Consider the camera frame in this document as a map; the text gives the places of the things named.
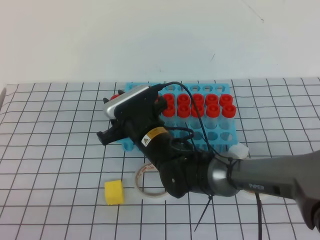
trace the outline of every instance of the grid pattern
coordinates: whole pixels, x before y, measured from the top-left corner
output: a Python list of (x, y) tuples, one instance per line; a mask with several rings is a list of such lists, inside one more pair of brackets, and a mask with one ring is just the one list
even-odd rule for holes
[[(320, 149), (319, 78), (223, 82), (235, 97), (237, 136), (251, 159)], [(243, 194), (213, 197), (196, 232), (207, 196), (154, 204), (134, 195), (135, 171), (148, 159), (116, 143), (101, 146), (96, 137), (109, 127), (102, 99), (124, 88), (121, 82), (7, 86), (0, 111), (1, 239), (257, 239), (257, 205)], [(116, 179), (125, 204), (106, 206), (104, 182)], [(159, 174), (146, 173), (142, 187), (161, 191)], [(290, 199), (263, 198), (262, 214), (264, 240), (319, 239)]]

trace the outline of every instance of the white wall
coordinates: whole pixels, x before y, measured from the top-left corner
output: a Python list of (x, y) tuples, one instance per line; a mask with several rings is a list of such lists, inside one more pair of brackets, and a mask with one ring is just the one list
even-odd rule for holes
[(0, 0), (0, 81), (320, 76), (319, 9), (319, 0)]

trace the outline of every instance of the red cap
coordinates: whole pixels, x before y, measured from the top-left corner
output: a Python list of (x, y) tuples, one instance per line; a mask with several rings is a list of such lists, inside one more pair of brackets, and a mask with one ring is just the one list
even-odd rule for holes
[(190, 97), (188, 94), (182, 93), (177, 98), (178, 105), (180, 104), (187, 104), (190, 105)]
[(178, 106), (177, 114), (180, 118), (187, 118), (190, 116), (190, 106), (187, 104), (180, 104)]
[[(198, 108), (200, 117), (202, 117), (205, 114), (205, 107), (203, 105), (197, 105), (196, 107)], [(198, 117), (198, 114), (194, 105), (192, 105), (192, 108), (191, 108), (191, 116), (195, 118)]]
[(195, 93), (192, 95), (196, 105), (203, 105), (205, 103), (205, 98), (200, 93)]
[(224, 105), (232, 104), (233, 100), (234, 99), (230, 94), (222, 94), (220, 97), (219, 104), (221, 107), (223, 107)]
[(209, 118), (217, 118), (219, 117), (220, 114), (220, 107), (218, 106), (218, 104), (209, 104), (206, 107), (206, 115)]
[(115, 98), (118, 97), (118, 96), (119, 96), (119, 94), (113, 95), (113, 96), (110, 98), (110, 100), (115, 99)]
[(218, 104), (218, 96), (212, 93), (205, 96), (205, 105), (209, 104)]
[(175, 115), (176, 108), (174, 104), (168, 104), (168, 107), (162, 112), (163, 116), (171, 118)]
[(175, 104), (175, 95), (173, 95), (172, 93), (166, 93), (163, 95), (163, 97), (168, 104)]
[(222, 108), (222, 115), (228, 119), (233, 118), (236, 115), (236, 107), (231, 104), (224, 105)]

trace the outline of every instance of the black cable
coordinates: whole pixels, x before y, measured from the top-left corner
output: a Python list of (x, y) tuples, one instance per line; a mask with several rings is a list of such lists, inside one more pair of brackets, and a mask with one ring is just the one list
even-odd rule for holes
[(262, 240), (262, 206), (259, 193), (255, 193), (256, 205), (258, 208), (258, 240)]

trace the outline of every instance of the silver metal part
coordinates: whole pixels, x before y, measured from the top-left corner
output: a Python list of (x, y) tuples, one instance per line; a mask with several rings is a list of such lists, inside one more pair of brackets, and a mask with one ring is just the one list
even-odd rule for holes
[[(237, 158), (230, 152), (220, 153), (225, 157)], [(222, 162), (229, 164), (227, 159), (215, 156), (219, 158)], [(208, 182), (209, 185), (217, 196), (231, 197), (236, 195), (239, 191), (235, 189), (227, 180), (227, 167), (223, 163), (219, 162), (217, 159), (212, 159), (208, 167)]]
[(124, 102), (128, 101), (129, 99), (133, 98), (134, 96), (142, 93), (143, 91), (147, 90), (149, 88), (148, 85), (139, 85), (134, 88), (132, 88), (130, 91), (127, 91), (118, 97), (106, 102), (103, 107), (104, 114), (109, 119), (116, 119), (115, 117), (115, 109), (120, 104), (123, 104)]

